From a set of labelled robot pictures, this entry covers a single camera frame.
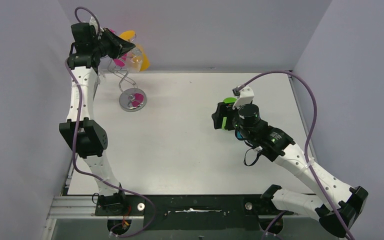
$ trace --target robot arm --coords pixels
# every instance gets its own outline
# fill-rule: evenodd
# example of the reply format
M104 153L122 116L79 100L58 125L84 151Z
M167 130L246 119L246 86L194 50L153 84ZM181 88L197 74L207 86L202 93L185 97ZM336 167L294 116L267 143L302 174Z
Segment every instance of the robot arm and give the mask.
M105 150L108 146L106 131L94 120L93 101L98 84L98 67L100 59L109 56L112 59L122 55L135 47L133 43L114 35L107 28L96 30L94 19L91 23L76 23L71 26L74 42L71 45L67 65L78 79L82 91L82 108L80 111L79 132L77 133L76 153L89 166L91 172L114 186L120 186L108 162ZM79 89L71 81L70 109L66 122L59 124L59 131L70 148L73 148L73 136L78 115ZM98 185L98 204L104 209L111 206L111 210L122 211L124 193L108 187L96 180Z
M258 106L252 104L254 92L249 86L240 91L234 89L233 94L237 97L235 103L220 102L217 105L216 112L211 116L214 128L220 129L221 122L226 118L224 129L235 130L236 134L240 135L240 138L236 137L252 146L258 156L263 155L285 168L315 193L307 195L272 185L261 196L262 200L278 210L287 210L315 219L331 234L345 237L344 228L333 213L309 166L313 167L348 228L362 212L368 192L360 186L354 188L340 181L313 159L307 163L304 152L289 135L260 119Z

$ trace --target pink object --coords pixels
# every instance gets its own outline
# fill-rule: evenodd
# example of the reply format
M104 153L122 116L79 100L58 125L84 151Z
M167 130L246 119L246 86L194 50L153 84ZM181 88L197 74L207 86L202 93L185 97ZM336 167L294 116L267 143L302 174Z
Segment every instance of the pink object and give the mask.
M123 61L126 61L126 54L124 54L122 57L121 57L121 59L123 60ZM120 59L114 59L114 63L115 63L115 65L117 65L117 66L119 66L119 67L124 67L125 66L125 63L122 61L122 60L120 60Z
M143 102L144 102L144 96L140 93L135 93L134 100L131 102L131 105L136 108L137 106L141 105L141 103Z

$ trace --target white table surface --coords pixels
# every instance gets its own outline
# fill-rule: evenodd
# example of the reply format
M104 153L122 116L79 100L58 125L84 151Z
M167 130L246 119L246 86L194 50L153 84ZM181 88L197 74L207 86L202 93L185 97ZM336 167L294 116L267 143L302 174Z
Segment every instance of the white table surface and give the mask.
M217 103L233 97L232 89L256 73L131 74L147 94L137 112L119 105L119 78L107 74L97 90L95 120L107 132L108 161L126 189L146 195L262 194L270 185L300 193L311 190L264 156L243 164L248 147L234 131L214 130L211 114ZM304 147L306 134L285 74L261 77L251 85L261 118ZM255 153L250 151L250 163ZM80 169L89 172L80 158ZM95 180L74 172L68 194L91 195Z

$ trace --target white wall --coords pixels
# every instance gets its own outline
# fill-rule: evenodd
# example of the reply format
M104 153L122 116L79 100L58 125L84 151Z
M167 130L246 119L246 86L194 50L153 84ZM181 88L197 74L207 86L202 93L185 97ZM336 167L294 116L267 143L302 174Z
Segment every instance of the white wall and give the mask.
M369 192L351 231L384 240L384 1L333 0L294 71L317 99L320 164ZM294 85L310 123L308 94Z
M71 39L57 0L0 0L0 240L39 239L63 185Z
M292 69L331 1L59 0L71 23L85 6L104 27L135 30L152 70L231 73Z

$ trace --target white bracket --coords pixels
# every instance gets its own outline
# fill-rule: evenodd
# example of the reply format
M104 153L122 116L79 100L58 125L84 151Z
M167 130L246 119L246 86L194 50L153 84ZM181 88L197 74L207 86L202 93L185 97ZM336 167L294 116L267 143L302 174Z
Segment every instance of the white bracket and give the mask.
M233 104L233 109L239 109L245 104L250 104L254 98L254 91L251 87L245 86L239 91L240 95Z

